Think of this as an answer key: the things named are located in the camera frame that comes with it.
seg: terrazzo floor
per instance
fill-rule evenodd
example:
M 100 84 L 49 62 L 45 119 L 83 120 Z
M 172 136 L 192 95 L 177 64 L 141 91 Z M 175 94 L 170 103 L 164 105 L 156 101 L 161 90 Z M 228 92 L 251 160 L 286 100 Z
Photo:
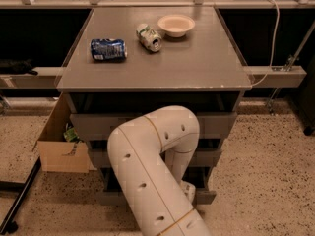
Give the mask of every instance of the terrazzo floor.
M 303 134 L 294 105 L 279 99 L 271 116 L 263 100 L 241 102 L 209 181 L 217 196 L 197 206 L 214 236 L 314 236 L 315 138 Z M 48 116 L 0 116 L 0 179 L 25 181 Z M 142 235 L 127 206 L 101 206 L 102 182 L 88 174 L 41 170 L 15 221 L 21 236 Z M 0 193 L 0 222 L 12 196 Z

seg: white robotic arm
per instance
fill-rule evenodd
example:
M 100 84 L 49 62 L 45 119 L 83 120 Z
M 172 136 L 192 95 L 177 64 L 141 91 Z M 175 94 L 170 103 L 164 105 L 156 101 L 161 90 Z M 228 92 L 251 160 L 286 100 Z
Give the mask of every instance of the white robotic arm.
M 211 235 L 191 205 L 194 186 L 181 181 L 198 139 L 196 116 L 181 106 L 136 118 L 110 134 L 109 160 L 144 236 Z M 168 167 L 160 157 L 164 151 Z

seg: white cable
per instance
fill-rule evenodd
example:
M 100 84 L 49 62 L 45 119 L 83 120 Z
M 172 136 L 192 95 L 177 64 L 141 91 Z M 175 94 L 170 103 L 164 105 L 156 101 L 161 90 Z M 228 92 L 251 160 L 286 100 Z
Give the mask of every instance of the white cable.
M 273 35 L 273 43 L 272 43 L 272 54 L 271 54 L 271 57 L 270 57 L 270 64 L 269 64 L 269 67 L 272 68 L 273 60 L 274 60 L 275 41 L 276 41 L 276 34 L 277 34 L 277 28 L 278 28 L 278 23 L 279 23 L 280 11 L 279 11 L 279 6 L 278 6 L 278 4 L 276 3 L 275 0 L 267 0 L 267 1 L 271 2 L 272 4 L 274 4 L 276 6 L 276 10 L 277 10 L 277 18 L 276 18 L 276 23 L 275 23 L 275 28 L 274 28 L 274 35 Z M 266 79 L 267 76 L 268 76 L 268 74 L 265 74 L 264 77 L 261 80 L 259 80 L 257 83 L 252 84 L 251 86 L 254 87 L 254 86 L 257 86 L 258 84 L 261 84 Z

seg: cardboard box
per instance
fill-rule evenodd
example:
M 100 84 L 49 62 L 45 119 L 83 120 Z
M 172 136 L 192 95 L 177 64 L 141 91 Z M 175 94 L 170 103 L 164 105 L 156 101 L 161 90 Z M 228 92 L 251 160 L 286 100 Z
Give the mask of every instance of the cardboard box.
M 43 171 L 89 172 L 91 162 L 86 144 L 65 142 L 63 138 L 70 114 L 61 94 L 37 141 Z

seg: soda can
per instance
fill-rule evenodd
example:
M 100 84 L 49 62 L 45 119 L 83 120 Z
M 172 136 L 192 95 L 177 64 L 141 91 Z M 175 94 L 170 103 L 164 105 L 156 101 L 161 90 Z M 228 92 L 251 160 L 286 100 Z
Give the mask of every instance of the soda can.
M 95 60 L 125 59 L 127 47 L 122 39 L 92 39 L 91 54 Z
M 148 24 L 139 24 L 137 26 L 136 34 L 139 38 L 139 41 L 148 50 L 151 50 L 153 52 L 160 51 L 161 36 Z

